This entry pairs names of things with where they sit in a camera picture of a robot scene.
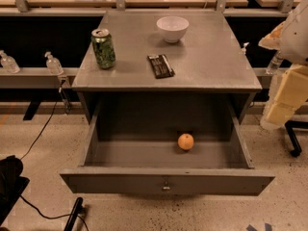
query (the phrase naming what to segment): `orange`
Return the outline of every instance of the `orange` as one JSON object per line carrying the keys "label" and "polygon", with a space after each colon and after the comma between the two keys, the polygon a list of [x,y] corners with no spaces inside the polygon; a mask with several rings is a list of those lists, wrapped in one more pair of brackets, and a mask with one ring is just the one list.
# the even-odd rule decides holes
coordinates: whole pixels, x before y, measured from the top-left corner
{"label": "orange", "polygon": [[193,136],[191,134],[182,134],[177,140],[177,144],[183,150],[191,150],[193,148]]}

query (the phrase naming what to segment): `can lid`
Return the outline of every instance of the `can lid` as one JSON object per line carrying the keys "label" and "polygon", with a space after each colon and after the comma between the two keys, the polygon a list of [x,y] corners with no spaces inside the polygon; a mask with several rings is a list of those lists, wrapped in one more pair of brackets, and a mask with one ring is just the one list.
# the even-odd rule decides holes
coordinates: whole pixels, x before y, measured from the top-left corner
{"label": "can lid", "polygon": [[98,38],[100,38],[100,37],[106,37],[108,34],[109,34],[109,31],[108,31],[108,29],[106,29],[106,28],[95,29],[95,30],[92,31],[92,35],[93,35],[94,37],[98,37]]}

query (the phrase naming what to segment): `bowl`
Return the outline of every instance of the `bowl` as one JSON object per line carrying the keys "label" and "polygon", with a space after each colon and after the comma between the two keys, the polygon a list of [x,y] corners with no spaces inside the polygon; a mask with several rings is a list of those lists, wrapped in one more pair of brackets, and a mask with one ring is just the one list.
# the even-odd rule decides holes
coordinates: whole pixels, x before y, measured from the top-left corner
{"label": "bowl", "polygon": [[160,18],[156,25],[163,39],[166,42],[174,43],[186,34],[190,22],[179,16],[166,16]]}

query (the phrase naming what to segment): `green can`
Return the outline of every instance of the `green can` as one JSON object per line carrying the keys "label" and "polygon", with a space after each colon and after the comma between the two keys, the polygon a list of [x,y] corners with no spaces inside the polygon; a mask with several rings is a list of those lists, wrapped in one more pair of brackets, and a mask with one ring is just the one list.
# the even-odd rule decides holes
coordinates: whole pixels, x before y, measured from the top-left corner
{"label": "green can", "polygon": [[102,69],[113,67],[116,63],[116,53],[113,39],[108,29],[95,29],[91,34],[91,42],[97,64]]}

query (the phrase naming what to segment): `concrete floor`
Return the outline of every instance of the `concrete floor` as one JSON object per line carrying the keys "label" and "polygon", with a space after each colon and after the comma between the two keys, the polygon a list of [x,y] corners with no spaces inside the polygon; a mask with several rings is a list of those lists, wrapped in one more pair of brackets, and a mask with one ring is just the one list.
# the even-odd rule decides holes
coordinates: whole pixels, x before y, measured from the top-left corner
{"label": "concrete floor", "polygon": [[[20,158],[28,151],[50,117],[50,105],[46,107],[30,121],[22,120],[24,110],[17,104],[0,109],[0,159]],[[303,152],[293,158],[284,129],[266,131],[259,126],[260,115],[246,116],[241,129],[254,164],[276,176],[259,196],[74,194],[59,172],[77,167],[89,126],[80,109],[63,115],[61,104],[57,107],[23,159],[22,175],[30,179],[23,196],[49,217],[69,214],[76,197],[82,196],[90,231],[263,231],[266,223],[273,231],[308,230],[308,132],[296,132]],[[2,226],[12,231],[54,231],[64,230],[66,220],[42,218],[19,198]],[[86,228],[78,220],[74,230]]]}

